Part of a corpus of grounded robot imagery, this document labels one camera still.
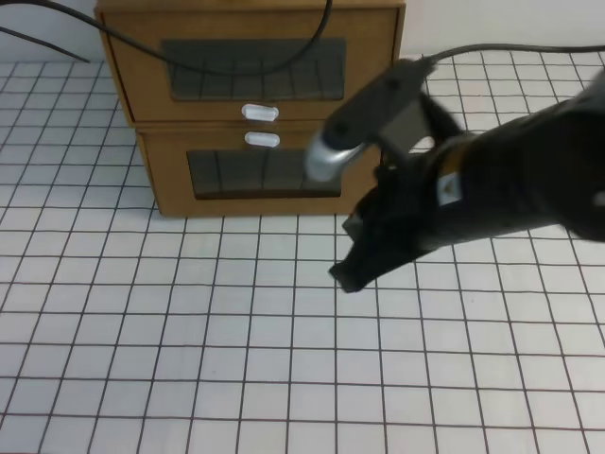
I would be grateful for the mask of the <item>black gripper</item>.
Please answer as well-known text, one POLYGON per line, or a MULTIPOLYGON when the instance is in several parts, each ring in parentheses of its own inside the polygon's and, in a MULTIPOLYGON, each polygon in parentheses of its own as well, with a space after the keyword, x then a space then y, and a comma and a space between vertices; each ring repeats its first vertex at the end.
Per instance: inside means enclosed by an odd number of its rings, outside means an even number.
POLYGON ((420 226, 425 162, 463 134, 453 116, 425 94, 378 133, 376 186, 344 222, 352 247, 329 270, 344 292, 359 292, 416 259, 418 248, 407 243, 420 226))

